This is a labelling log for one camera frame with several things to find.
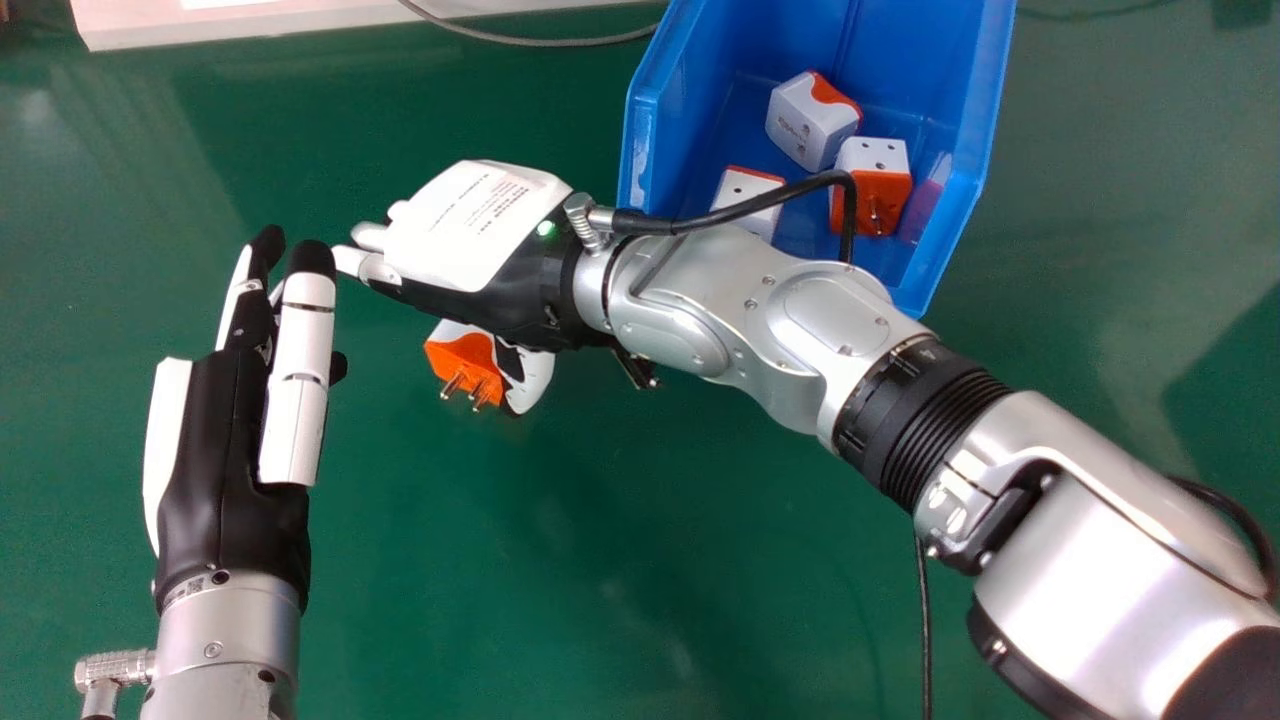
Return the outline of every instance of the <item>robotic hand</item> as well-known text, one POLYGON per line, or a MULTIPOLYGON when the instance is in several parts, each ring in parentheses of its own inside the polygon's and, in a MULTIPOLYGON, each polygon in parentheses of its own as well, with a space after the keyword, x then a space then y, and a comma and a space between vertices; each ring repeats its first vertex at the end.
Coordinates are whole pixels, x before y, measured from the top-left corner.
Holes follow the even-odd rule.
POLYGON ((214 352, 156 366, 142 470, 156 648, 82 657, 83 720, 114 719, 133 684, 150 685, 143 720, 294 717, 307 491, 346 359, 333 352, 329 247, 298 243, 269 295, 283 252, 274 225, 246 245, 214 352))
POLYGON ((975 578, 974 644, 1048 715, 1280 717, 1275 578, 1215 512, 947 348, 869 273, 722 224, 759 209, 736 208, 659 220, 463 161, 334 251, 422 311, 527 351, 611 346, 639 387, 667 365, 815 436, 975 578))

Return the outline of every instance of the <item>blue plastic bin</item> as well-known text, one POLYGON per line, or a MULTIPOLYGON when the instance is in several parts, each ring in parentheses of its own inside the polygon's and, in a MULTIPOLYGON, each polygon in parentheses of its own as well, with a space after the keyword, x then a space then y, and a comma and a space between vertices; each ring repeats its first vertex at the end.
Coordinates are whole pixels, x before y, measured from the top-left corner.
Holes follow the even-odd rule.
MULTIPOLYGON (((899 233, 855 263, 905 313, 929 305, 987 176, 1014 0, 672 0, 631 81, 618 205, 705 213, 726 165, 805 176, 764 133, 769 91, 815 69, 861 105, 861 135, 908 141, 899 233)), ((788 202, 773 243, 835 258, 827 193, 788 202)))

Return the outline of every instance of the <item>robotic arm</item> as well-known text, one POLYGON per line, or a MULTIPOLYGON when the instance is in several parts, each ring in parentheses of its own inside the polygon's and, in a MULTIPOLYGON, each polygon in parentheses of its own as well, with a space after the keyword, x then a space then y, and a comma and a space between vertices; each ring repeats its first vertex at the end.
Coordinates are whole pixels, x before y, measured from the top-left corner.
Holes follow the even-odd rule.
POLYGON ((531 351, 609 346, 637 387, 676 368, 815 436, 975 578, 974 644, 1048 715, 1280 717, 1274 579, 1215 512, 947 348, 869 273, 676 229, 463 161, 334 251, 419 310, 531 351))
POLYGON ((274 225, 246 245, 214 352, 156 366, 142 473, 156 648, 82 657, 83 720, 113 720, 134 684, 150 685, 143 720, 294 717, 307 491, 346 359, 332 352, 329 247, 297 245, 269 295, 283 252, 274 225))

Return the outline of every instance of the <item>black fingertip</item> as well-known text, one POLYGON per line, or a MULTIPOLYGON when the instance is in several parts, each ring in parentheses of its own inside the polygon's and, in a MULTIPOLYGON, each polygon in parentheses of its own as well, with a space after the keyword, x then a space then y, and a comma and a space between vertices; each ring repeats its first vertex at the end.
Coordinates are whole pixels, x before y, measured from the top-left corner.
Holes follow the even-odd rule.
POLYGON ((338 269, 333 264, 333 251, 319 240, 303 240, 293 246, 293 252, 289 252, 289 264, 285 266, 284 277, 293 273, 315 273, 337 279, 338 269))
POLYGON ((266 225, 250 245, 253 247, 253 256, 270 270, 284 256, 284 228, 266 225))
POLYGON ((347 356, 337 350, 329 355, 329 387, 342 382, 347 377, 347 356))

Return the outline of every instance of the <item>green table surface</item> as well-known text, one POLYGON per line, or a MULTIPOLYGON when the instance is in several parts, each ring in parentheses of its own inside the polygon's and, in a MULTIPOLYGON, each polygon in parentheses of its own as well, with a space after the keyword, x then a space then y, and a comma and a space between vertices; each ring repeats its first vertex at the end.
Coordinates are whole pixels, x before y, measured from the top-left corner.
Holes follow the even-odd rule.
MULTIPOLYGON (((927 320, 1280 536, 1268 22, 1024 9, 927 320)), ((641 53, 411 24, 90 55, 0 31, 0 719, 74 717, 78 655, 154 641, 152 369, 209 350, 239 245, 269 222, 340 241, 468 156, 612 197, 641 53)), ((303 717, 918 715, 909 523, 813 438, 676 373, 636 393, 603 352, 563 356, 522 421, 472 416, 436 398, 431 324, 340 287, 303 717)), ((937 715, 1033 716, 969 644, 968 580, 932 577, 937 715)))

